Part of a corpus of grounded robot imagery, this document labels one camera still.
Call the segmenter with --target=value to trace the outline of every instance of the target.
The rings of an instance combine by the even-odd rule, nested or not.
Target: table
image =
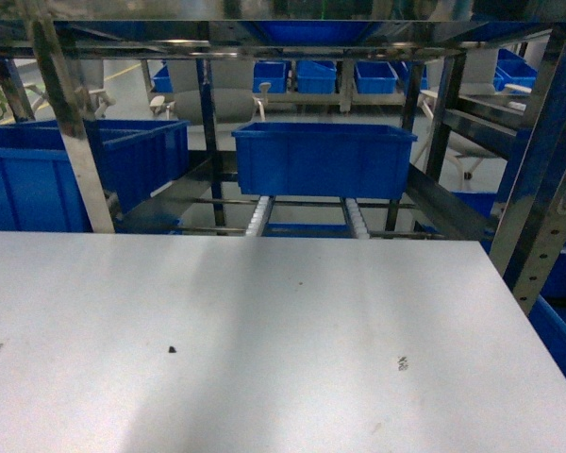
[[[0,232],[0,452],[566,452],[477,243]]]

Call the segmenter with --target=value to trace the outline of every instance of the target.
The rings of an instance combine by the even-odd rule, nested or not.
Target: white floor
[[[160,67],[159,61],[152,61],[150,68],[154,74]],[[117,104],[107,111],[110,119],[151,119],[154,118],[148,108],[147,97],[142,80],[140,64],[135,60],[111,60],[105,62],[105,88],[110,96],[117,100]],[[35,82],[43,86],[42,79],[38,71],[28,71],[22,74],[24,83]],[[328,122],[328,123],[364,123],[364,124],[385,124],[392,126],[400,125],[400,107],[368,107],[353,108],[347,114],[339,114],[335,107],[326,109],[323,107],[308,107],[306,109],[296,109],[294,106],[267,110],[267,120],[269,121],[301,121],[301,122]],[[37,112],[38,119],[53,118],[52,109],[45,105]],[[218,140],[220,149],[233,150],[235,143],[230,133],[237,128],[238,124],[219,125]],[[414,133],[419,141],[413,145],[413,159],[421,143],[427,137],[428,121],[420,112],[415,120]],[[190,149],[205,149],[203,128],[191,126],[189,128],[189,147]],[[469,168],[473,159],[465,159],[464,166]],[[422,166],[424,160],[421,159],[417,164]],[[505,162],[501,159],[485,160],[477,171],[474,178],[464,181],[463,190],[466,192],[495,192],[499,184],[501,175],[505,168]],[[459,189],[459,180],[455,166],[448,161],[444,163],[441,175],[441,184],[449,190]],[[239,187],[234,183],[224,184],[226,198],[255,198],[241,195]],[[253,208],[251,206],[226,206],[227,224],[230,227],[246,227],[251,218]],[[368,228],[371,230],[382,230],[385,224],[384,210],[363,210]],[[276,207],[273,215],[273,222],[281,223],[325,223],[342,224],[343,217],[341,210],[324,208],[291,208]],[[196,205],[188,210],[183,216],[185,226],[210,226],[213,225],[213,213],[211,205]],[[412,216],[410,211],[401,210],[399,214],[397,230],[409,230],[411,227]]]

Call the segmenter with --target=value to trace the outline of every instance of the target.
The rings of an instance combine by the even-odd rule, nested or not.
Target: gray office chair
[[[193,60],[168,61],[174,95],[174,112],[180,119],[201,125],[197,67]],[[254,116],[252,94],[254,62],[227,60],[211,63],[216,119],[221,123],[247,123]]]

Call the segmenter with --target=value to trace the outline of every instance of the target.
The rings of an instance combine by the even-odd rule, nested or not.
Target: metal shelving rack
[[[318,12],[289,0],[1,0],[0,83],[17,121],[33,119],[14,58],[35,57],[95,232],[113,221],[92,155],[102,152],[79,71],[80,59],[196,59],[207,152],[169,189],[124,218],[133,230],[158,227],[211,188],[217,226],[225,232],[221,183],[234,180],[231,153],[219,152],[210,85],[212,59],[404,59],[412,66],[402,124],[412,130],[423,63],[444,57],[433,140],[425,171],[409,171],[407,195],[449,239],[492,240],[491,259],[529,312],[566,240],[566,0],[532,0],[520,8],[485,1],[374,0],[371,14],[354,2],[323,2]],[[270,20],[362,20],[360,43],[266,42],[248,24]],[[493,97],[459,95],[465,52],[550,33],[524,114]],[[449,134],[455,131],[508,160],[490,220],[438,184]],[[399,200],[391,200],[393,236]]]

